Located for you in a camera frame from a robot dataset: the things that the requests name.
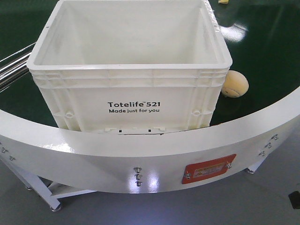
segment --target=conveyor leg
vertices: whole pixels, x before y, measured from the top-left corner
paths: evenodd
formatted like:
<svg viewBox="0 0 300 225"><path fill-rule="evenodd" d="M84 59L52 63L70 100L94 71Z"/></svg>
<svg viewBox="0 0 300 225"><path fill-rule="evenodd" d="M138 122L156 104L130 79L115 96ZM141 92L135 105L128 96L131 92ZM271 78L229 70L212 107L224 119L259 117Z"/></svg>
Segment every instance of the conveyor leg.
<svg viewBox="0 0 300 225"><path fill-rule="evenodd" d="M48 203L51 211L58 211L61 209L60 202L56 198L51 196L51 191L37 175L23 170L22 168L7 162L2 158L0 159L25 184L27 188L34 189L38 193L38 195L41 196L46 203Z"/></svg>

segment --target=screw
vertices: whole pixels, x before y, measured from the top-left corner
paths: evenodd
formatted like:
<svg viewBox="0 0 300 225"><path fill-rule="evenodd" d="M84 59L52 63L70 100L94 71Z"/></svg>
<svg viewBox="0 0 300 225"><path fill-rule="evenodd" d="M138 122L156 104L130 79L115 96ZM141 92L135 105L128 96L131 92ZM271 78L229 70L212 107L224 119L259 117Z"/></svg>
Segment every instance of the screw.
<svg viewBox="0 0 300 225"><path fill-rule="evenodd" d="M274 139L275 141L278 140L278 139L279 139L279 138L278 138L278 135L274 135L274 136L272 137L272 139Z"/></svg>
<svg viewBox="0 0 300 225"><path fill-rule="evenodd" d="M264 151L262 151L261 153L259 153L259 156L264 157L266 155L266 153Z"/></svg>
<svg viewBox="0 0 300 225"><path fill-rule="evenodd" d="M140 173L141 172L141 168L140 167L135 167L135 168L133 168L134 169L134 171L136 172L136 173Z"/></svg>
<svg viewBox="0 0 300 225"><path fill-rule="evenodd" d="M190 173L186 173L185 175L184 175L184 177L186 178L186 179L191 179L191 174Z"/></svg>
<svg viewBox="0 0 300 225"><path fill-rule="evenodd" d="M269 143L265 146L265 148L268 148L268 149L272 148L271 143L269 142Z"/></svg>
<svg viewBox="0 0 300 225"><path fill-rule="evenodd" d="M141 182L141 181L137 181L137 182L136 182L136 185L137 185L138 187L140 187L140 186L142 185L142 182Z"/></svg>
<svg viewBox="0 0 300 225"><path fill-rule="evenodd" d="M1 150L1 152L2 153L5 153L5 152L7 152L8 150L6 150L4 147L2 147L2 150Z"/></svg>
<svg viewBox="0 0 300 225"><path fill-rule="evenodd" d="M226 164L226 167L227 167L228 169L230 169L230 168L232 167L231 163L227 163L227 164Z"/></svg>
<svg viewBox="0 0 300 225"><path fill-rule="evenodd" d="M10 160L10 161L14 161L14 160L15 160L15 157L9 156L9 160Z"/></svg>
<svg viewBox="0 0 300 225"><path fill-rule="evenodd" d="M140 179L141 179L141 177L142 177L142 175L141 175L141 174L139 174L139 173L135 175L135 178L136 178L137 180L140 180Z"/></svg>

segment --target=white curved conveyor guard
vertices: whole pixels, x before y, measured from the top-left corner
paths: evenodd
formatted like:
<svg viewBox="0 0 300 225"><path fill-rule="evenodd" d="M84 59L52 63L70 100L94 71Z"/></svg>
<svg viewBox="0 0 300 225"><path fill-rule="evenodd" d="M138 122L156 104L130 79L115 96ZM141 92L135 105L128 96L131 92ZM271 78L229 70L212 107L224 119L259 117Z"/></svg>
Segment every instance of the white curved conveyor guard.
<svg viewBox="0 0 300 225"><path fill-rule="evenodd" d="M191 188L237 173L277 148L300 121L300 88L280 101L217 126L163 135L77 132L0 110L1 156L38 176L76 188L151 193ZM181 184L186 165L237 154L226 173ZM137 187L134 167L142 168Z"/></svg>

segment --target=yellow ball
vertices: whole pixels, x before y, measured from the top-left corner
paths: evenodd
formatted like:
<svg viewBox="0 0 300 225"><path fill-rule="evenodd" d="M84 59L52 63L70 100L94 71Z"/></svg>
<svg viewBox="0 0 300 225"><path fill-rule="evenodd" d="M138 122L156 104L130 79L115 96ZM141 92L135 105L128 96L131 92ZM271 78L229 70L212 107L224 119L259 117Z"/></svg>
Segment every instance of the yellow ball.
<svg viewBox="0 0 300 225"><path fill-rule="evenodd" d="M249 83L246 77L234 70L229 70L221 92L230 98L238 98L244 95L249 89Z"/></svg>

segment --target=green conveyor belt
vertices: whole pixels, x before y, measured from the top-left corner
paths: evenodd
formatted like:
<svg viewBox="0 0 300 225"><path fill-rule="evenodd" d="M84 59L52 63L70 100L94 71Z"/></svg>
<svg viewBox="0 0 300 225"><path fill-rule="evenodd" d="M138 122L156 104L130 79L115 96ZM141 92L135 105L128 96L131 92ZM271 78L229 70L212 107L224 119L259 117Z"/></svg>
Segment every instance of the green conveyor belt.
<svg viewBox="0 0 300 225"><path fill-rule="evenodd" d="M55 0L0 1L0 59L35 42ZM300 1L210 1L233 59L249 91L240 98L219 97L211 125L263 109L300 85ZM31 75L0 93L0 109L19 117L56 126Z"/></svg>

